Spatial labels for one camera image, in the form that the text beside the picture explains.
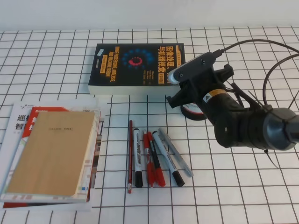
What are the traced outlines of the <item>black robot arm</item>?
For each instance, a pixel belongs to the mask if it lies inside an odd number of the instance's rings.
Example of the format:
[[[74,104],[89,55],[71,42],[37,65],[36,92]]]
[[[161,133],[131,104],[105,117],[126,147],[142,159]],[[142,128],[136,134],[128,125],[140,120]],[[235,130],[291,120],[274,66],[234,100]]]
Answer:
[[[181,66],[169,73],[169,81],[180,91],[168,97],[169,105],[195,103],[214,126],[217,142],[225,147],[250,147],[262,150],[288,150],[299,141],[299,117],[288,108],[261,105],[235,83],[234,100],[224,85],[234,71],[230,65],[221,70],[188,69]]]

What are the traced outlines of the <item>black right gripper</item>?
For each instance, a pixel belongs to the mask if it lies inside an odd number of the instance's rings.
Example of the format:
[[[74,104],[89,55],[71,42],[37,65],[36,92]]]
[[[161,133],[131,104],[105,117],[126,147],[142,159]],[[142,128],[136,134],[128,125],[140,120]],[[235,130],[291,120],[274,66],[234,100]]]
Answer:
[[[191,87],[184,85],[173,97],[166,98],[170,107],[194,102],[213,124],[215,138],[221,146],[252,148],[252,143],[242,136],[246,109],[225,90],[224,82],[234,75],[233,68],[228,64],[221,70],[199,66],[189,75]]]

